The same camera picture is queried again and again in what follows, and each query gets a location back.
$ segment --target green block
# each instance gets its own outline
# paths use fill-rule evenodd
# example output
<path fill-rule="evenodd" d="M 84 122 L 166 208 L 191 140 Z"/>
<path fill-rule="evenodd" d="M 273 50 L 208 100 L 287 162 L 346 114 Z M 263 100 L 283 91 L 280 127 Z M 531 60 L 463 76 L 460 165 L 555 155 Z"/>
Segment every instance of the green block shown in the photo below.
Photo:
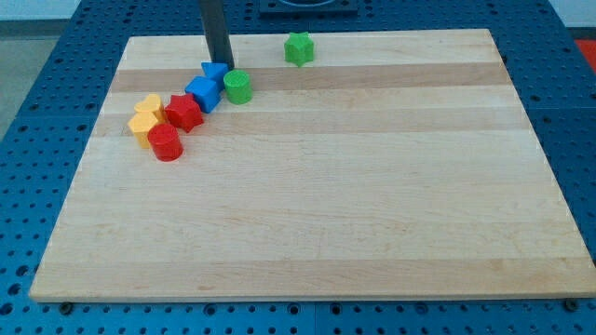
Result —
<path fill-rule="evenodd" d="M 290 38 L 284 44 L 286 61 L 302 67 L 306 62 L 315 59 L 315 42 L 308 37 L 308 33 L 290 33 Z"/>
<path fill-rule="evenodd" d="M 223 77 L 227 99 L 234 104 L 247 103 L 252 99 L 251 77 L 246 71 L 232 70 Z"/>

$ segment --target wood grain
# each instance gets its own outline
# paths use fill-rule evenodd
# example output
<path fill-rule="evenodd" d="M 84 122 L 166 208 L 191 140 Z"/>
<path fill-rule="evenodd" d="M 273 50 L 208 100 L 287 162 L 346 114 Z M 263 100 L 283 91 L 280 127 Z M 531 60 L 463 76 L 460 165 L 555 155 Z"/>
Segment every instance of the wood grain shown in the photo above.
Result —
<path fill-rule="evenodd" d="M 317 60 L 303 69 L 278 55 L 285 38 L 232 37 L 253 100 L 223 99 L 167 164 L 138 149 L 126 122 L 147 93 L 181 93 L 208 51 L 196 36 L 129 40 L 34 299 L 596 294 L 487 31 L 313 34 Z"/>

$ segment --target blue cube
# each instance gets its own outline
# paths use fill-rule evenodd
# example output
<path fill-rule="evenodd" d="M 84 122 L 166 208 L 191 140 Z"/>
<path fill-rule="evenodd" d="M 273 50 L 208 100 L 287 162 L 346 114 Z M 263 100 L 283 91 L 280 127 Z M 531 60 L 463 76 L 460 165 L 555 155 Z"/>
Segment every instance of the blue cube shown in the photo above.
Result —
<path fill-rule="evenodd" d="M 201 63 L 201 67 L 205 76 L 217 83 L 220 92 L 223 91 L 225 89 L 224 76 L 229 71 L 227 64 L 205 61 Z"/>
<path fill-rule="evenodd" d="M 202 76 L 197 76 L 188 83 L 184 92 L 191 93 L 201 107 L 201 111 L 207 114 L 211 113 L 221 100 L 217 83 Z"/>

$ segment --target yellow block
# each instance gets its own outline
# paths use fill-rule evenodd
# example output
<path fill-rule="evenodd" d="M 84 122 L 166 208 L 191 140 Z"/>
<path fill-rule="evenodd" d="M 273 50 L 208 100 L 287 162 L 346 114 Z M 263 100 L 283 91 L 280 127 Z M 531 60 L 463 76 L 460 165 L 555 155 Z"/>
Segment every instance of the yellow block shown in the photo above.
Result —
<path fill-rule="evenodd" d="M 152 113 L 160 124 L 166 122 L 164 104 L 159 95 L 155 93 L 148 94 L 143 101 L 137 102 L 134 105 L 134 110 L 137 113 Z"/>
<path fill-rule="evenodd" d="M 151 148 L 151 144 L 147 139 L 147 134 L 152 127 L 160 123 L 153 113 L 136 113 L 129 120 L 129 129 L 134 134 L 134 137 L 137 138 L 139 145 L 143 149 L 148 149 Z"/>

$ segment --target blue table surface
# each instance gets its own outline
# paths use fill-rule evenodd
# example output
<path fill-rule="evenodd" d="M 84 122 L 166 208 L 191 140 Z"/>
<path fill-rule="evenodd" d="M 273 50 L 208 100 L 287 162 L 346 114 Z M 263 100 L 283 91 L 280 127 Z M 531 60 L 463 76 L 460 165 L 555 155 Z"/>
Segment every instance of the blue table surface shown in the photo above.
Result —
<path fill-rule="evenodd" d="M 261 18 L 255 1 L 225 1 L 233 34 L 490 29 L 596 257 L 596 77 L 547 0 L 358 0 L 357 15 Z M 34 272 L 129 37 L 201 31 L 195 0 L 81 2 L 0 144 L 0 334 L 596 333 L 595 299 L 76 303 L 68 315 L 64 305 L 31 301 Z"/>

